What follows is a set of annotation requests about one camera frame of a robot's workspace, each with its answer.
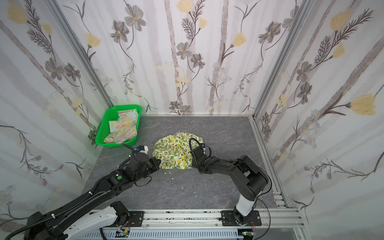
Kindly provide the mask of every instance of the table surface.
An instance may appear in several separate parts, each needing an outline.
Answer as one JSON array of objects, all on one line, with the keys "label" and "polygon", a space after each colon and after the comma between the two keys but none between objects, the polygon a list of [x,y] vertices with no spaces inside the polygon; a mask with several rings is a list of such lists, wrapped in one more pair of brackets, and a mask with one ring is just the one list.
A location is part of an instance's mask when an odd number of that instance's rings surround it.
[{"label": "table surface", "polygon": [[[247,155],[265,169],[255,136],[247,117],[141,117],[137,133],[137,145],[147,145],[152,157],[157,140],[177,132],[190,132],[211,147],[212,155],[222,159],[235,159]],[[109,174],[130,150],[125,147],[103,147],[95,167],[84,188],[84,192],[104,175]],[[240,196],[229,176],[203,174],[197,169],[160,169],[151,174],[152,181],[144,187],[126,190],[119,196],[102,203],[103,209],[114,201],[121,201],[128,209],[233,209]],[[148,179],[141,179],[138,185]],[[268,208],[276,208],[272,191],[261,197]],[[265,208],[258,201],[256,208]]]}]

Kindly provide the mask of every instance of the green plastic basket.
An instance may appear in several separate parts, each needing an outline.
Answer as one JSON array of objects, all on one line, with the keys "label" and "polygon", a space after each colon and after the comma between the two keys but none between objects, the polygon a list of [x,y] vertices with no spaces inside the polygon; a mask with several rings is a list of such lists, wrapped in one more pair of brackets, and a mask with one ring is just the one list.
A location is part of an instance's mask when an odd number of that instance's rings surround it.
[{"label": "green plastic basket", "polygon": [[[104,143],[104,139],[111,134],[111,131],[109,129],[109,121],[116,121],[119,119],[118,111],[125,111],[130,109],[136,109],[137,112],[139,113],[139,116],[137,118],[137,124],[136,124],[136,130],[139,130],[139,121],[140,121],[140,115],[141,115],[141,107],[139,105],[121,105],[121,106],[111,107],[105,112],[99,131],[97,132],[96,139],[95,139],[97,145],[106,146],[109,148],[121,147],[121,144]],[[137,135],[133,139],[126,141],[124,143],[130,146],[133,146],[136,143],[136,138],[137,138]]]}]

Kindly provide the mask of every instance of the crumpled cloth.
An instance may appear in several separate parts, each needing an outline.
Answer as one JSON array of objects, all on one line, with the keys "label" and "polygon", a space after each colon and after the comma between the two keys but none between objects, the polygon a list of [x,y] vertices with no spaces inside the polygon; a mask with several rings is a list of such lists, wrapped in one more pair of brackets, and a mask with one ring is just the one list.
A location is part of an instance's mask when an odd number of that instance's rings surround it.
[{"label": "crumpled cloth", "polygon": [[[203,143],[203,139],[192,133],[177,132],[174,135],[168,135],[155,143],[153,156],[161,160],[160,167],[163,169],[192,168],[192,155],[189,150],[189,139],[197,139]],[[198,146],[195,141],[191,142],[192,148]]]},{"label": "crumpled cloth", "polygon": [[111,134],[104,139],[105,143],[122,144],[137,135],[136,123],[139,117],[137,110],[118,111],[118,115],[117,121],[109,121]]}]

